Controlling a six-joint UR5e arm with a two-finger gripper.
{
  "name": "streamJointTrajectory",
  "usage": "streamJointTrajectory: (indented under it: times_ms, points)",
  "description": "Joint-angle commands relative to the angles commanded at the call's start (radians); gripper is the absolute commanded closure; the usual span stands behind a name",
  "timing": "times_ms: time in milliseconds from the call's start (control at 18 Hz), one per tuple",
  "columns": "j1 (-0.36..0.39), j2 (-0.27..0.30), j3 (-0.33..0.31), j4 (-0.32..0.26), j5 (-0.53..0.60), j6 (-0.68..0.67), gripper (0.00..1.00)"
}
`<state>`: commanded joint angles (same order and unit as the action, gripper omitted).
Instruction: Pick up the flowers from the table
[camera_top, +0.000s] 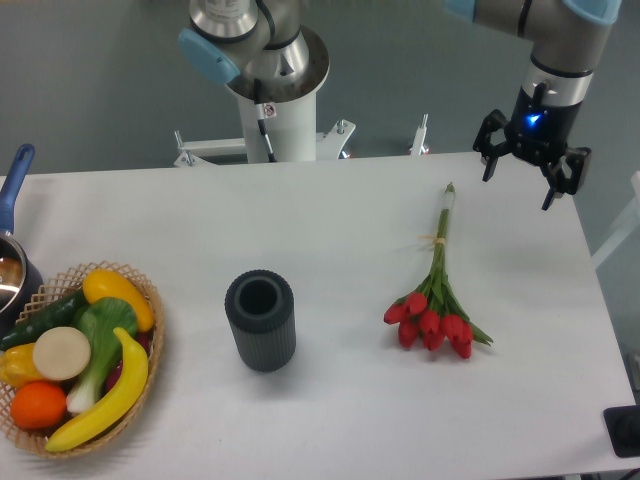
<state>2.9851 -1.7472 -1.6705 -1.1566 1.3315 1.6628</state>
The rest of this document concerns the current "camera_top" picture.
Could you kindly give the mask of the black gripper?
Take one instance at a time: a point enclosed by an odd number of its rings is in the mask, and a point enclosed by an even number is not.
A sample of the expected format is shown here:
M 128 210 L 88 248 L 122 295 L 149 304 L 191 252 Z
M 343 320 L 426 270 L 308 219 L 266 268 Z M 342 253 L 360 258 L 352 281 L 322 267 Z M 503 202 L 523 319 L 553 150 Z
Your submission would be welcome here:
M 473 150 L 481 155 L 485 166 L 482 180 L 493 177 L 499 158 L 512 154 L 531 165 L 542 165 L 549 186 L 542 203 L 544 211 L 556 198 L 575 195 L 584 183 L 592 157 L 590 148 L 568 145 L 581 105 L 547 105 L 521 88 L 510 121 L 494 109 L 481 123 Z M 504 139 L 494 143 L 493 135 L 498 132 Z

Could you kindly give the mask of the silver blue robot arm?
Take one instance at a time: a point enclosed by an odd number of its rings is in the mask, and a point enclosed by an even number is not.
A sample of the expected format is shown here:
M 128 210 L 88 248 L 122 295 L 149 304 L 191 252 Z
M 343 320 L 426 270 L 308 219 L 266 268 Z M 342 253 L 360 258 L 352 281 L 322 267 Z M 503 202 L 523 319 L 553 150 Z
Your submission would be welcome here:
M 616 1 L 449 1 L 467 20 L 532 43 L 514 106 L 489 113 L 473 148 L 491 177 L 512 155 L 537 167 L 552 203 L 576 193 L 591 152 L 567 139 L 600 61 L 620 5 Z M 322 39 L 300 20 L 296 1 L 193 1 L 178 37 L 191 66 L 236 96 L 248 160 L 316 157 L 317 91 L 329 72 Z

